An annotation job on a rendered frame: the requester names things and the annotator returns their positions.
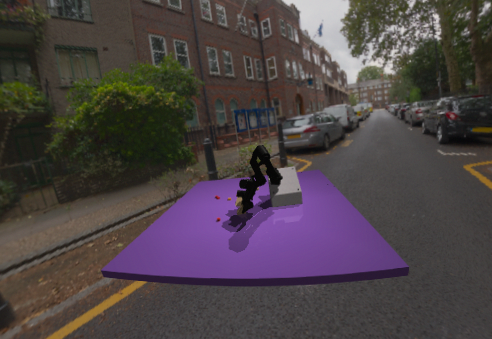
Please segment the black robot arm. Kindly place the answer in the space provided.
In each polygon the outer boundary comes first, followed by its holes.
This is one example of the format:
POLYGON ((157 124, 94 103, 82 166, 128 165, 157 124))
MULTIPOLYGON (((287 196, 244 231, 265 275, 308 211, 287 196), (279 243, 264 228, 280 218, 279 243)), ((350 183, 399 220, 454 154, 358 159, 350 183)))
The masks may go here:
MULTIPOLYGON (((267 180, 264 177, 263 173, 260 170, 260 165, 265 164, 267 170, 265 170, 266 174, 268 175, 271 185, 281 185, 281 180, 283 179, 282 175, 278 171, 277 168, 274 168, 272 166, 272 163, 270 161, 270 154, 265 148, 264 145, 259 145, 255 148, 252 154, 252 159, 250 160, 250 165, 253 168, 254 175, 250 176, 249 179, 242 179, 239 182, 239 186, 241 189, 248 189, 251 191, 256 192, 257 188, 260 186, 263 186, 266 184, 267 180), (260 159, 260 162, 258 163, 257 157, 260 159), (255 181, 255 179, 256 181, 255 181)), ((247 198, 247 192, 242 191, 242 190, 237 190, 237 198, 247 198)))

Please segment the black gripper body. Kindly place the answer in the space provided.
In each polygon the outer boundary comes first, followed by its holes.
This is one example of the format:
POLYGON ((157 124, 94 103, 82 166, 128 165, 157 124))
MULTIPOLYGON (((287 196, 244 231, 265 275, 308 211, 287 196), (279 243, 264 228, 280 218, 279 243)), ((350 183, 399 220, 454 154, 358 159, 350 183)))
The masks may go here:
POLYGON ((248 189, 246 189, 246 192, 248 194, 247 194, 246 200, 243 201, 243 205, 253 208, 254 204, 251 201, 253 201, 253 197, 255 195, 255 192, 254 191, 251 191, 251 190, 248 190, 248 189))

